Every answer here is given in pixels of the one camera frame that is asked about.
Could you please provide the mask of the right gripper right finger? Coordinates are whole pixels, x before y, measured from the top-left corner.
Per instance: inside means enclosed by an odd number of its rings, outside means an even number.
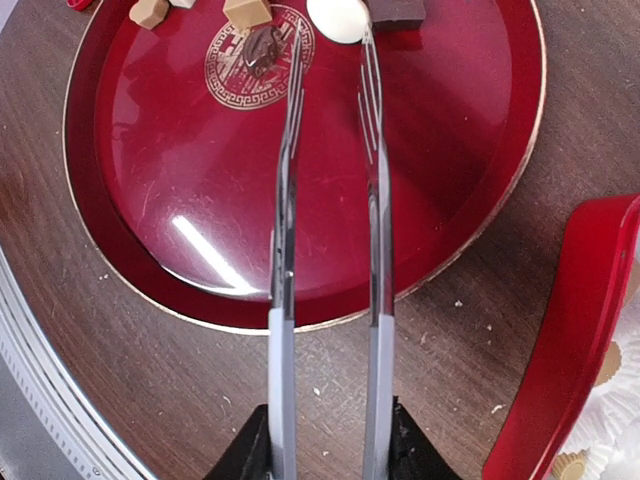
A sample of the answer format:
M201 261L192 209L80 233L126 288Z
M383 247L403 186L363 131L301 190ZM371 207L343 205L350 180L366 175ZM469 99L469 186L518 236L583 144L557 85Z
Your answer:
M392 414L389 478L455 480L455 471L429 441L397 396L394 397Z

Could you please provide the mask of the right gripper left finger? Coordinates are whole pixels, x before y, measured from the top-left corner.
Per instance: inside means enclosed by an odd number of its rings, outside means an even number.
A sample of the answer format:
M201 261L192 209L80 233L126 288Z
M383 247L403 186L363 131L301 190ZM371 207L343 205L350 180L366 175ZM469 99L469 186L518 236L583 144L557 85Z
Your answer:
M204 480L266 480L271 468L268 406L258 405Z

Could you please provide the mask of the metal serving tongs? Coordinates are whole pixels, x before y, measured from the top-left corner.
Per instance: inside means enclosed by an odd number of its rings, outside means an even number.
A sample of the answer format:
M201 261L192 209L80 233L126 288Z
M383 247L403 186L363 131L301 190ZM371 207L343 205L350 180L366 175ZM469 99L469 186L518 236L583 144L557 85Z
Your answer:
M275 225L272 239L271 308L268 314L269 478L294 479L295 274L297 141L304 106L302 31L291 48L287 110L278 159ZM363 476L390 476L394 379L394 254L391 174L384 138L383 88L373 33L364 31L360 55L358 113L366 146L370 224L370 346Z

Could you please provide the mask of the tan round chocolate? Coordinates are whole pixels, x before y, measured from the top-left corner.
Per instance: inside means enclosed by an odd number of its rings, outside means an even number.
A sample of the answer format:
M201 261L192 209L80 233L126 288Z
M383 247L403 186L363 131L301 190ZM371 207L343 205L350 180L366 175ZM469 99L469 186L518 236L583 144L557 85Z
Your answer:
M598 387L609 382L616 375L621 367L621 364L622 354L620 347L615 341L611 341L599 373L594 382L594 386Z
M556 456L551 474L556 480L580 480L586 472L586 450Z

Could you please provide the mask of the white oval chocolate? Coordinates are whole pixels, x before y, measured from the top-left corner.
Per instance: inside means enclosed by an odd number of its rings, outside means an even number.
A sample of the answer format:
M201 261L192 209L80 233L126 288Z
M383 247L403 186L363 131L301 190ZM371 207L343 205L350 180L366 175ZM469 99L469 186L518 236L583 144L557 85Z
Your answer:
M369 25L369 10L360 0L307 0L306 7L314 26L336 43L360 42Z

